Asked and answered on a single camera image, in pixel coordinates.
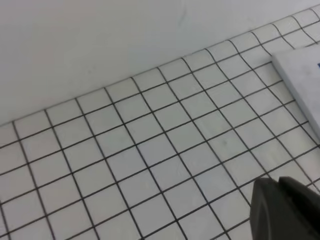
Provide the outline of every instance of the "square tile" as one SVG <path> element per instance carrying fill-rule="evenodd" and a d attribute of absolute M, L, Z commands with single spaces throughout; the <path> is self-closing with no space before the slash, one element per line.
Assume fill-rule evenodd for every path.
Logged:
<path fill-rule="evenodd" d="M 252 94 L 253 92 L 256 92 L 265 87 L 265 85 L 253 71 L 241 75 L 233 79 L 231 82 L 243 96 Z"/>
<path fill-rule="evenodd" d="M 156 111 L 154 114 L 165 131 L 190 121 L 180 103 Z"/>
<path fill-rule="evenodd" d="M 94 134 L 99 134 L 122 124 L 114 106 L 105 107 L 86 116 Z"/>
<path fill-rule="evenodd" d="M 209 143 L 221 161 L 230 159 L 247 150 L 233 130 L 210 140 Z"/>
<path fill-rule="evenodd" d="M 159 193 L 148 170 L 120 182 L 119 186 L 130 207 Z"/>
<path fill-rule="evenodd" d="M 230 82 L 211 88 L 207 90 L 207 93 L 219 108 L 241 98 L 240 94 Z"/>
<path fill-rule="evenodd" d="M 246 100 L 258 115 L 265 114 L 281 105 L 268 89 L 250 95 Z"/>
<path fill-rule="evenodd" d="M 83 197 L 114 183 L 104 161 L 78 171 L 74 177 Z"/>
<path fill-rule="evenodd" d="M 243 99 L 222 108 L 221 112 L 233 127 L 236 127 L 257 117 L 255 112 Z"/>
<path fill-rule="evenodd" d="M 148 235 L 174 220 L 162 196 L 157 196 L 132 209 L 142 232 Z"/>
<path fill-rule="evenodd" d="M 217 157 L 207 143 L 191 148 L 180 156 L 192 175 L 219 164 Z"/>
<path fill-rule="evenodd" d="M 98 224 L 127 209 L 117 186 L 111 186 L 85 199 L 93 223 Z"/>
<path fill-rule="evenodd" d="M 211 99 L 201 92 L 195 96 L 187 98 L 181 102 L 192 119 L 204 115 L 208 112 L 212 112 L 216 109 Z"/>
<path fill-rule="evenodd" d="M 117 127 L 116 129 L 99 135 L 96 139 L 106 157 L 134 144 L 124 126 Z"/>
<path fill-rule="evenodd" d="M 184 99 L 190 95 L 202 91 L 201 86 L 198 84 L 192 74 L 188 74 L 187 76 L 171 81 L 169 85 L 178 99 Z"/>
<path fill-rule="evenodd" d="M 49 221 L 56 239 L 70 238 L 92 226 L 82 202 L 55 212 L 49 216 Z"/>
<path fill-rule="evenodd" d="M 74 99 L 50 107 L 46 111 L 54 126 L 81 115 L 81 110 Z"/>
<path fill-rule="evenodd" d="M 224 165 L 238 186 L 264 174 L 263 169 L 249 152 L 227 161 Z"/>
<path fill-rule="evenodd" d="M 83 117 L 59 125 L 54 129 L 63 148 L 92 136 Z"/>
<path fill-rule="evenodd" d="M 250 213 L 249 205 L 238 190 L 214 201 L 211 206 L 226 229 L 247 219 Z"/>
<path fill-rule="evenodd" d="M 144 92 L 143 96 L 152 110 L 177 102 L 177 98 L 166 84 Z"/>
<path fill-rule="evenodd" d="M 109 157 L 107 161 L 118 181 L 146 168 L 136 147 L 129 148 L 117 155 Z"/>
<path fill-rule="evenodd" d="M 50 128 L 48 118 L 44 111 L 21 118 L 15 121 L 14 124 L 20 138 Z"/>
<path fill-rule="evenodd" d="M 206 139 L 213 138 L 231 127 L 220 112 L 215 111 L 194 121 Z"/>
<path fill-rule="evenodd" d="M 104 88 L 80 96 L 77 100 L 85 114 L 111 104 L 110 98 Z"/>
<path fill-rule="evenodd" d="M 44 212 L 36 191 L 2 205 L 9 231 L 41 218 Z"/>
<path fill-rule="evenodd" d="M 103 158 L 96 141 L 93 138 L 64 150 L 72 171 L 88 166 Z"/>
<path fill-rule="evenodd" d="M 108 86 L 106 89 L 111 97 L 112 102 L 117 102 L 121 99 L 128 98 L 139 92 L 137 86 L 131 78 L 117 82 L 111 86 Z"/>
<path fill-rule="evenodd" d="M 260 119 L 253 120 L 235 129 L 248 148 L 253 148 L 273 137 Z"/>
<path fill-rule="evenodd" d="M 217 166 L 195 177 L 208 201 L 236 188 L 228 173 L 222 166 Z"/>
<path fill-rule="evenodd" d="M 190 177 L 177 156 L 152 167 L 151 171 L 162 191 Z"/>
<path fill-rule="evenodd" d="M 193 180 L 186 181 L 166 191 L 164 195 L 177 218 L 206 203 Z"/>
<path fill-rule="evenodd" d="M 61 152 L 47 156 L 30 164 L 38 187 L 70 173 Z"/>
<path fill-rule="evenodd" d="M 267 171 L 270 171 L 291 159 L 290 155 L 277 139 L 273 139 L 258 146 L 252 150 L 252 153 Z"/>
<path fill-rule="evenodd" d="M 176 152 L 168 141 L 167 137 L 162 134 L 138 145 L 141 154 L 146 163 L 151 166 L 164 159 L 170 158 Z"/>
<path fill-rule="evenodd" d="M 125 212 L 96 228 L 101 240 L 138 240 L 139 232 L 133 219 Z"/>
<path fill-rule="evenodd" d="M 283 143 L 293 157 L 297 157 L 316 146 L 301 127 L 295 128 L 281 135 L 278 139 Z"/>
<path fill-rule="evenodd" d="M 72 176 L 64 177 L 54 183 L 41 187 L 39 192 L 47 213 L 51 213 L 80 199 Z"/>
<path fill-rule="evenodd" d="M 124 122 L 131 121 L 150 113 L 146 102 L 140 94 L 118 102 L 115 107 L 119 111 Z"/>
<path fill-rule="evenodd" d="M 152 114 L 129 122 L 126 126 L 136 143 L 152 138 L 162 132 L 161 127 Z"/>
<path fill-rule="evenodd" d="M 165 65 L 160 66 L 165 79 L 170 81 L 190 72 L 188 66 L 182 59 L 174 60 Z"/>
<path fill-rule="evenodd" d="M 204 89 L 211 88 L 227 80 L 217 65 L 211 65 L 194 73 Z"/>
<path fill-rule="evenodd" d="M 0 176 L 0 197 L 2 202 L 24 194 L 34 188 L 35 186 L 27 166 Z"/>
<path fill-rule="evenodd" d="M 54 132 L 49 129 L 21 141 L 28 161 L 32 161 L 60 150 Z"/>
<path fill-rule="evenodd" d="M 208 206 L 186 216 L 179 222 L 189 240 L 207 240 L 223 232 Z"/>

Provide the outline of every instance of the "white tile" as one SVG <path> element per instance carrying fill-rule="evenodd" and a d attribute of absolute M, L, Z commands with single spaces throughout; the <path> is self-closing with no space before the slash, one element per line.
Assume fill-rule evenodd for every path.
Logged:
<path fill-rule="evenodd" d="M 134 77 L 136 84 L 139 86 L 141 91 L 147 90 L 149 88 L 158 86 L 165 83 L 164 78 L 158 69 L 152 69 L 145 71 Z"/>
<path fill-rule="evenodd" d="M 252 150 L 252 153 L 267 171 L 270 171 L 291 159 L 290 155 L 277 139 L 273 139 L 258 146 Z"/>
<path fill-rule="evenodd" d="M 189 240 L 211 239 L 223 232 L 208 206 L 181 219 L 180 224 Z"/>
<path fill-rule="evenodd" d="M 173 129 L 167 135 L 178 152 L 184 151 L 204 140 L 192 123 Z"/>
<path fill-rule="evenodd" d="M 138 148 L 149 166 L 176 154 L 164 134 L 141 143 Z"/>
<path fill-rule="evenodd" d="M 185 56 L 184 59 L 192 71 L 214 63 L 214 60 L 206 50 L 197 51 L 191 55 Z"/>
<path fill-rule="evenodd" d="M 93 138 L 67 148 L 64 150 L 64 153 L 73 171 L 103 158 Z"/>
<path fill-rule="evenodd" d="M 268 125 L 276 136 L 298 125 L 284 107 L 278 108 L 267 115 L 264 115 L 261 119 Z"/>
<path fill-rule="evenodd" d="M 193 180 L 186 181 L 166 191 L 164 195 L 177 218 L 206 203 Z"/>
<path fill-rule="evenodd" d="M 231 127 L 220 112 L 215 111 L 194 121 L 206 139 L 221 134 Z"/>
<path fill-rule="evenodd" d="M 58 151 L 59 145 L 54 132 L 49 129 L 21 141 L 29 161 Z"/>
<path fill-rule="evenodd" d="M 92 136 L 84 117 L 54 128 L 63 148 Z"/>
<path fill-rule="evenodd" d="M 108 158 L 107 161 L 118 181 L 146 168 L 136 147 L 120 152 Z"/>
<path fill-rule="evenodd" d="M 138 230 L 130 214 L 125 212 L 96 228 L 101 240 L 138 240 Z"/>
<path fill-rule="evenodd" d="M 225 161 L 247 150 L 235 131 L 231 130 L 209 141 L 221 161 Z"/>
<path fill-rule="evenodd" d="M 141 95 L 130 97 L 118 102 L 115 107 L 119 111 L 124 122 L 136 119 L 142 115 L 150 113 L 150 110 Z"/>
<path fill-rule="evenodd" d="M 148 235 L 174 220 L 162 196 L 157 196 L 132 209 L 132 213 L 142 232 Z"/>
<path fill-rule="evenodd" d="M 139 92 L 137 86 L 131 78 L 113 84 L 106 89 L 113 102 L 117 102 Z"/>
<path fill-rule="evenodd" d="M 35 186 L 27 166 L 0 176 L 0 198 L 2 202 L 34 188 Z"/>
<path fill-rule="evenodd" d="M 196 71 L 194 75 L 204 89 L 211 88 L 227 80 L 216 64 Z"/>
<path fill-rule="evenodd" d="M 81 115 L 76 100 L 66 101 L 47 109 L 47 113 L 53 125 L 57 125 Z"/>
<path fill-rule="evenodd" d="M 156 111 L 154 114 L 165 131 L 190 121 L 180 103 Z"/>
<path fill-rule="evenodd" d="M 238 190 L 214 201 L 211 206 L 226 229 L 249 217 L 250 207 Z"/>
<path fill-rule="evenodd" d="M 171 81 L 169 85 L 178 99 L 184 99 L 192 94 L 202 91 L 201 86 L 197 83 L 192 74 Z"/>
<path fill-rule="evenodd" d="M 126 204 L 114 185 L 85 199 L 93 223 L 98 224 L 126 209 Z"/>
<path fill-rule="evenodd" d="M 51 213 L 80 199 L 72 176 L 64 177 L 39 189 L 45 210 Z"/>
<path fill-rule="evenodd" d="M 190 177 L 177 156 L 152 167 L 151 171 L 161 190 L 168 189 Z"/>
<path fill-rule="evenodd" d="M 257 117 L 254 111 L 243 99 L 222 108 L 221 112 L 233 127 L 236 127 Z"/>
<path fill-rule="evenodd" d="M 0 174 L 26 164 L 19 143 L 14 143 L 0 149 Z"/>
<path fill-rule="evenodd" d="M 80 96 L 77 100 L 85 114 L 111 104 L 110 98 L 104 88 Z"/>
<path fill-rule="evenodd" d="M 157 110 L 177 101 L 177 98 L 166 84 L 148 90 L 143 95 L 152 110 Z"/>
<path fill-rule="evenodd" d="M 222 166 L 217 166 L 210 171 L 195 177 L 208 201 L 236 188 L 228 173 Z"/>
<path fill-rule="evenodd" d="M 233 56 L 218 63 L 221 70 L 231 79 L 245 72 L 250 71 L 248 65 L 241 59 L 239 55 Z"/>
<path fill-rule="evenodd" d="M 94 134 L 99 134 L 122 124 L 114 106 L 108 106 L 86 116 Z"/>
<path fill-rule="evenodd" d="M 165 79 L 167 81 L 178 78 L 190 72 L 186 63 L 182 59 L 178 59 L 160 66 Z"/>
<path fill-rule="evenodd" d="M 119 186 L 130 207 L 159 193 L 148 170 L 120 182 Z"/>
<path fill-rule="evenodd" d="M 241 98 L 230 82 L 211 88 L 207 93 L 219 108 Z"/>
<path fill-rule="evenodd" d="M 315 143 L 301 128 L 295 128 L 279 137 L 288 151 L 296 157 L 315 147 Z"/>
<path fill-rule="evenodd" d="M 129 122 L 126 126 L 136 143 L 152 138 L 162 132 L 161 127 L 152 114 Z"/>
<path fill-rule="evenodd" d="M 134 144 L 124 126 L 99 135 L 97 140 L 106 157 Z"/>
<path fill-rule="evenodd" d="M 196 175 L 219 163 L 207 143 L 191 148 L 180 156 L 192 175 Z"/>
<path fill-rule="evenodd" d="M 187 98 L 181 102 L 192 119 L 216 109 L 213 102 L 204 92 Z"/>
<path fill-rule="evenodd" d="M 238 186 L 262 175 L 263 169 L 254 157 L 246 152 L 224 164 Z"/>
<path fill-rule="evenodd" d="M 248 148 L 252 148 L 273 137 L 271 132 L 266 128 L 260 119 L 253 120 L 236 128 L 235 130 Z"/>
<path fill-rule="evenodd" d="M 31 163 L 30 166 L 38 186 L 70 173 L 66 160 L 61 152 L 35 161 Z"/>
<path fill-rule="evenodd" d="M 2 205 L 9 231 L 44 215 L 36 191 Z"/>
<path fill-rule="evenodd" d="M 15 121 L 14 124 L 20 138 L 35 134 L 50 127 L 44 111 L 21 118 Z"/>
<path fill-rule="evenodd" d="M 253 71 L 233 79 L 232 83 L 243 96 L 256 92 L 265 87 L 265 85 Z"/>
<path fill-rule="evenodd" d="M 104 161 L 78 171 L 74 176 L 83 197 L 114 182 L 107 164 Z"/>
<path fill-rule="evenodd" d="M 50 215 L 49 221 L 56 239 L 67 239 L 91 227 L 82 202 L 75 203 Z"/>

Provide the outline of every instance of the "tiled floor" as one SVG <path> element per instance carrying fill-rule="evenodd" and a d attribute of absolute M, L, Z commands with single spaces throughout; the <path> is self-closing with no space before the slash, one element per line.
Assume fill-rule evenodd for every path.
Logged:
<path fill-rule="evenodd" d="M 0 127 L 1 240 L 250 240 L 253 181 L 320 188 L 319 140 L 270 55 L 320 7 Z"/>

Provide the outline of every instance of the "white wall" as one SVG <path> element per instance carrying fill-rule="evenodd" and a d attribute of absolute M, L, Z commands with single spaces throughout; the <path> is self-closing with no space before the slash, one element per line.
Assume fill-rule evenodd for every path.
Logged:
<path fill-rule="evenodd" d="M 320 0 L 1 0 L 0 124 Z"/>

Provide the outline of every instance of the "black object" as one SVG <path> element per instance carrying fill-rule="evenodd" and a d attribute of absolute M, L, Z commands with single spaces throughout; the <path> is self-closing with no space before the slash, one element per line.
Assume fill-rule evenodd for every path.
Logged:
<path fill-rule="evenodd" d="M 254 183 L 253 240 L 320 240 L 320 196 L 291 177 Z"/>

